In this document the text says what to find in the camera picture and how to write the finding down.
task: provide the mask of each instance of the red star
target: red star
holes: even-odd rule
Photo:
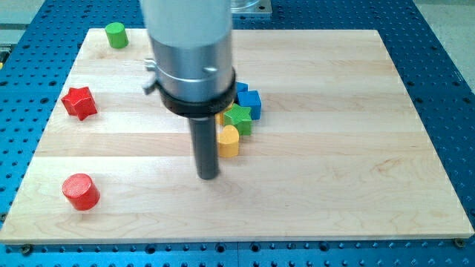
[[[68,114],[77,116],[81,121],[87,116],[97,113],[89,87],[69,88],[68,94],[63,96],[61,101]]]

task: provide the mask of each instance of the blue pegboard table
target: blue pegboard table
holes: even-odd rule
[[[273,0],[236,29],[377,29],[472,224],[475,96],[412,1]],[[47,0],[0,70],[0,212],[6,214],[90,27],[143,27],[137,0]],[[0,245],[0,266],[475,266],[475,238],[311,243]]]

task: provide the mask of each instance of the wooden board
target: wooden board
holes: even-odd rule
[[[378,33],[238,30],[238,80],[258,89],[262,119],[197,178],[184,118],[158,95],[145,30],[109,48],[89,31],[61,96],[89,86],[99,113],[56,105],[7,221],[5,243],[151,243],[469,237],[474,231]],[[63,181],[101,191],[75,211]]]

